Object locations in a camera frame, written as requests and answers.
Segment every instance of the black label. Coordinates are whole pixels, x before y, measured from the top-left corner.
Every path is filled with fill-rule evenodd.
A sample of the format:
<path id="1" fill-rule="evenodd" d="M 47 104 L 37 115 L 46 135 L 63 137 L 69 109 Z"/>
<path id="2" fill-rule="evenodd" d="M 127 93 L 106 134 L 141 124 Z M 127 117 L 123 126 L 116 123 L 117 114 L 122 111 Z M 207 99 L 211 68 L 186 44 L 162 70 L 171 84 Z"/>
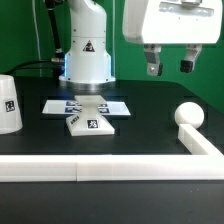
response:
<path id="1" fill-rule="evenodd" d="M 7 101 L 5 102 L 5 109 L 6 109 L 6 112 L 12 112 L 12 111 L 15 111 L 15 104 L 14 104 L 14 101 L 13 100 L 10 100 L 10 101 Z"/>
<path id="2" fill-rule="evenodd" d="M 88 129 L 98 129 L 98 120 L 87 120 Z"/>
<path id="3" fill-rule="evenodd" d="M 93 45 L 91 43 L 91 41 L 89 41 L 85 48 L 83 49 L 83 51 L 86 51 L 86 52 L 95 52 L 94 48 L 93 48 Z"/>
<path id="4" fill-rule="evenodd" d="M 79 120 L 79 116 L 76 116 L 76 117 L 71 121 L 71 124 L 74 124 L 77 120 Z"/>

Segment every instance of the warning label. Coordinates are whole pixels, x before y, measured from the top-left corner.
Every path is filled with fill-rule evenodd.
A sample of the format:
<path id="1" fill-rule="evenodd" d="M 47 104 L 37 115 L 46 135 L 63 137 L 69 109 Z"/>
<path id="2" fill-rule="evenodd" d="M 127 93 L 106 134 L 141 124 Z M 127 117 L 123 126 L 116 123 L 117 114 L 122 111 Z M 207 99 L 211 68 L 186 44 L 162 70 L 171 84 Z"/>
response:
<path id="1" fill-rule="evenodd" d="M 95 52 L 94 48 L 93 48 L 93 45 L 91 43 L 91 41 L 89 41 L 86 46 L 84 47 L 83 51 L 86 51 L 86 52 Z"/>

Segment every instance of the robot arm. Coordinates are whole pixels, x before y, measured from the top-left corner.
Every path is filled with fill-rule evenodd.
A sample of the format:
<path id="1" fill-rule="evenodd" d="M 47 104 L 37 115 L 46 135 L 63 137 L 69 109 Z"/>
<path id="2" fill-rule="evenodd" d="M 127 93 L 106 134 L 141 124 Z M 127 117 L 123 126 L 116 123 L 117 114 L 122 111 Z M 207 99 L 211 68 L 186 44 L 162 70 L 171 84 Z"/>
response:
<path id="1" fill-rule="evenodd" d="M 123 34 L 144 44 L 148 73 L 160 75 L 161 44 L 187 44 L 181 72 L 192 72 L 202 44 L 216 43 L 221 30 L 221 0 L 126 0 Z"/>

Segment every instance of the cable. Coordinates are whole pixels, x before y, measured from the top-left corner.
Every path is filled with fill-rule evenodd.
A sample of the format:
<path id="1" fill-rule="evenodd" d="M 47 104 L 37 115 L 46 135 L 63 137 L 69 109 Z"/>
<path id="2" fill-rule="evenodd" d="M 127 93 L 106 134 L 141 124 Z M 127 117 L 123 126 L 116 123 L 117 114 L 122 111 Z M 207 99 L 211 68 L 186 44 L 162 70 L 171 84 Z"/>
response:
<path id="1" fill-rule="evenodd" d="M 116 1 L 115 0 L 113 0 L 113 33 L 112 33 L 112 35 L 113 35 L 113 41 L 112 41 L 112 44 L 113 44 L 113 47 L 112 47 L 112 51 L 113 51 L 113 70 L 114 70 L 114 74 L 113 74 L 113 76 L 115 77 L 116 75 L 115 75 L 115 69 L 116 69 L 116 45 L 115 45 L 115 32 L 116 32 L 116 26 L 115 26 L 115 24 L 116 24 L 116 3 L 115 3 Z"/>
<path id="2" fill-rule="evenodd" d="M 15 72 L 16 70 L 18 70 L 18 69 L 20 69 L 22 67 L 25 67 L 27 65 L 34 65 L 34 64 L 41 64 L 41 63 L 49 63 L 49 62 L 51 62 L 51 59 L 25 62 L 25 63 L 22 63 L 22 64 L 19 64 L 19 65 L 15 66 L 14 68 L 10 69 L 7 72 L 3 72 L 2 74 L 10 75 L 13 72 Z"/>
<path id="3" fill-rule="evenodd" d="M 36 33 L 36 40 L 37 40 L 37 53 L 38 59 L 41 60 L 41 50 L 40 50 L 40 37 L 39 37 L 39 30 L 37 26 L 37 15 L 36 15 L 36 3 L 35 0 L 32 0 L 32 9 L 33 9 L 33 21 Z"/>

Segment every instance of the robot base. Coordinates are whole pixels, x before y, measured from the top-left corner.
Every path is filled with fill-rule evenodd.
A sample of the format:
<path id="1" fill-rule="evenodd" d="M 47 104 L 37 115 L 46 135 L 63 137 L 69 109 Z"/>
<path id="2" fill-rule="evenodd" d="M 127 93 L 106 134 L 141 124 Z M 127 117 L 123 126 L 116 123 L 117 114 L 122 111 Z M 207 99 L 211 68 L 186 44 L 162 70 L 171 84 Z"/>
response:
<path id="1" fill-rule="evenodd" d="M 99 95 L 76 96 L 76 100 L 82 105 L 82 112 L 66 119 L 72 136 L 86 135 L 113 135 L 114 128 L 110 125 L 98 110 L 99 104 L 106 101 Z"/>
<path id="2" fill-rule="evenodd" d="M 77 89 L 77 90 L 86 90 L 86 91 L 99 91 L 103 89 L 111 89 L 115 87 L 115 78 L 105 82 L 105 83 L 75 83 L 63 80 L 61 77 L 59 79 L 59 85 L 66 88 Z"/>

